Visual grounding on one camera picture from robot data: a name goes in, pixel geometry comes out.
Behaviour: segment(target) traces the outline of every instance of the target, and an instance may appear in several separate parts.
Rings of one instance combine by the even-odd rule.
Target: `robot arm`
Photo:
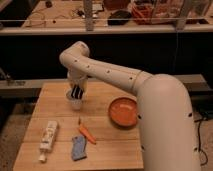
[[[152,75],[88,56],[87,45],[77,42],[61,53],[60,61],[79,87],[90,75],[137,96],[145,170],[201,171],[192,106],[183,84],[170,75]]]

